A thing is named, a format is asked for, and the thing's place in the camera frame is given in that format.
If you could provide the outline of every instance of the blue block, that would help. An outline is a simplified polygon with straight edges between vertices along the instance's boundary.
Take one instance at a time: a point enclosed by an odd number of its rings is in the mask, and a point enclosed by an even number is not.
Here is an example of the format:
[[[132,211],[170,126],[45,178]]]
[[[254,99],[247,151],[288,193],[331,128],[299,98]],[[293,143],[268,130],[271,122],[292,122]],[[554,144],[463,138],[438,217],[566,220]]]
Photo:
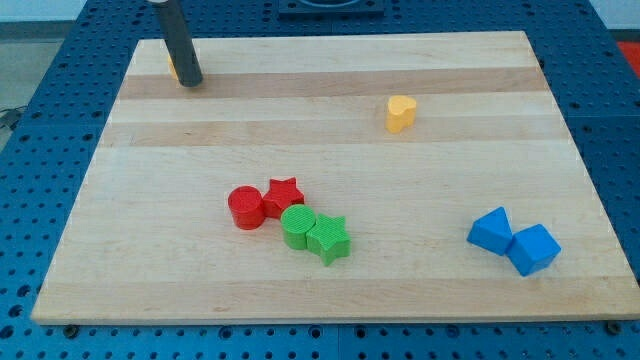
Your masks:
[[[507,212],[502,206],[476,220],[467,237],[470,243],[497,255],[505,254],[512,239]]]
[[[549,266],[560,250],[553,236],[538,224],[513,235],[507,256],[520,275],[527,276]]]

